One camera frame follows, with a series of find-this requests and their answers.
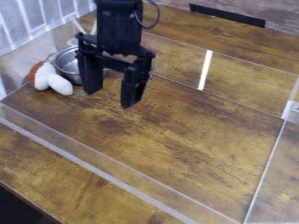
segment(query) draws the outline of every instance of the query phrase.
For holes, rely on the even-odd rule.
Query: black cable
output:
[[[137,15],[137,11],[135,11],[135,20],[137,20],[137,22],[138,22],[146,29],[153,29],[153,28],[158,25],[158,23],[159,23],[161,16],[162,16],[162,12],[161,12],[161,8],[159,8],[159,5],[158,5],[158,3],[155,2],[155,0],[147,0],[147,1],[149,1],[150,4],[153,4],[154,7],[157,8],[157,12],[158,12],[157,20],[154,21],[154,23],[153,23],[151,25],[146,25],[146,24],[141,21],[138,15]]]

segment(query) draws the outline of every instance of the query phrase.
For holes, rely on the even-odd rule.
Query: stainless steel bowl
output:
[[[79,62],[77,59],[75,51],[79,48],[73,46],[59,53],[55,59],[55,67],[58,73],[65,77],[74,85],[82,85]],[[105,77],[109,74],[109,69],[105,69]]]

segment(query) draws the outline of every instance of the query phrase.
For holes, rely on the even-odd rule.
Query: wooden table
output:
[[[154,17],[151,10],[147,16]],[[82,19],[87,28],[91,27],[93,20],[91,16]],[[163,20],[154,33],[289,72],[299,69],[296,64],[299,49],[297,51],[296,45],[293,49],[288,47],[290,41],[296,43],[298,39],[281,33],[274,35],[272,31],[169,7],[163,7]],[[242,222],[284,121],[276,115],[245,108],[159,77],[146,90],[143,101],[131,109],[123,110],[119,107],[121,78],[119,73],[111,73],[103,91],[86,96],[77,87],[75,95],[70,98],[59,96],[53,91],[37,92],[31,86],[26,86],[5,99],[5,104],[194,197],[233,220]],[[3,132],[3,138],[10,139],[10,130],[6,129]],[[14,148],[19,144],[19,141],[13,141],[9,146]],[[0,149],[5,148],[3,152],[10,154],[9,146]],[[25,197],[53,216],[65,222],[75,223],[79,220],[74,218],[78,216],[73,216],[74,205],[78,205],[86,195],[93,200],[90,195],[95,195],[95,192],[102,197],[102,188],[94,187],[94,183],[102,183],[103,180],[98,181],[95,175],[91,178],[90,172],[65,158],[57,158],[58,156],[43,147],[39,147],[39,151],[43,154],[38,155],[39,163],[33,162],[33,156],[27,156],[22,168],[14,159],[5,160],[3,163],[11,170],[2,170],[2,180],[22,195],[27,192]],[[21,149],[19,153],[18,156],[22,157],[29,151]],[[55,159],[61,160],[59,164],[53,164]],[[53,170],[43,169],[45,165],[53,165]],[[42,179],[49,179],[53,184],[42,184],[30,190],[33,181],[26,180],[30,172],[23,177],[27,166],[42,172],[39,178],[33,175],[31,179],[39,183]],[[71,166],[87,175],[78,175],[75,180],[65,178],[71,175]],[[66,172],[59,173],[59,176],[53,175],[58,170]],[[13,181],[17,175],[19,184]],[[63,197],[69,196],[66,187],[57,185],[62,180],[66,186],[74,186],[75,181],[73,192],[79,195],[78,197],[69,197],[66,200],[62,197],[49,197],[51,192],[59,192]],[[85,189],[90,185],[89,182],[93,182],[93,186],[86,191],[78,190],[78,186]],[[109,195],[107,200],[118,200],[119,193],[103,194]],[[138,200],[133,198],[133,195],[126,197],[129,204]],[[93,223],[111,223],[110,219],[114,220],[114,216],[118,219],[117,223],[122,223],[122,219],[127,223],[147,223],[151,219],[135,220],[139,215],[133,215],[127,211],[118,214],[117,209],[109,209],[110,212],[102,217],[98,214],[99,210],[90,209],[89,204],[87,202],[79,206],[79,213],[83,219],[89,212],[86,215]],[[147,213],[143,210],[145,217],[153,217],[151,215],[159,213],[163,214],[165,222],[177,222],[155,208],[153,211]]]

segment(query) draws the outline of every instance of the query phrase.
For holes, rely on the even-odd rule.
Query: plush toy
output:
[[[57,74],[55,67],[49,61],[42,61],[33,67],[30,81],[35,88],[42,91],[53,88],[62,95],[74,94],[70,81]]]

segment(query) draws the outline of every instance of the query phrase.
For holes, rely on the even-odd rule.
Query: robotic arm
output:
[[[143,23],[143,0],[95,0],[98,5],[98,35],[79,33],[79,73],[85,91],[93,95],[103,88],[103,68],[125,73],[122,82],[122,106],[135,105],[143,97],[151,78],[155,53],[141,46],[143,28],[155,27],[161,10],[155,1],[149,1],[158,9],[158,18],[153,25]],[[107,53],[135,55],[135,62],[114,59]]]

